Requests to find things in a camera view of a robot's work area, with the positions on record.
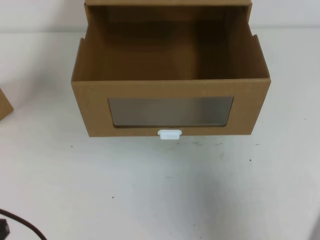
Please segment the white plastic tab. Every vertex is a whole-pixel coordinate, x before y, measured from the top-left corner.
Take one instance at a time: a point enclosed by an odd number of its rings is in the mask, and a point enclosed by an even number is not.
[[[181,134],[182,131],[176,129],[158,131],[158,135],[162,140],[178,140]]]

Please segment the brown cardboard drawer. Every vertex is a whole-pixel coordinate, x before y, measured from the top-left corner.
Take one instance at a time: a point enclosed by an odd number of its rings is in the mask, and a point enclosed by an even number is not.
[[[89,135],[251,134],[271,82],[251,4],[141,1],[87,1],[72,88]]]

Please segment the cable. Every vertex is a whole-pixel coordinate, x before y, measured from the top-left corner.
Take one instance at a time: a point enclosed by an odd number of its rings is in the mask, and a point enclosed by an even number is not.
[[[31,229],[32,231],[34,231],[35,234],[38,235],[38,237],[41,239],[41,240],[47,240],[46,237],[40,232],[40,230],[38,228],[36,228],[35,226],[33,226],[30,222],[22,219],[21,217],[17,216],[17,215],[14,215],[8,211],[5,211],[3,209],[0,209],[0,214],[1,215],[4,215],[10,219],[13,219],[23,225],[25,225],[26,227],[28,227],[29,229]]]

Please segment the white wall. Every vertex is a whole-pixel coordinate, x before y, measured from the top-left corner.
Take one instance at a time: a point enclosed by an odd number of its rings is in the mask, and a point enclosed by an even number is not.
[[[1,0],[0,32],[83,31],[84,0]],[[319,0],[253,0],[252,27],[318,27]]]

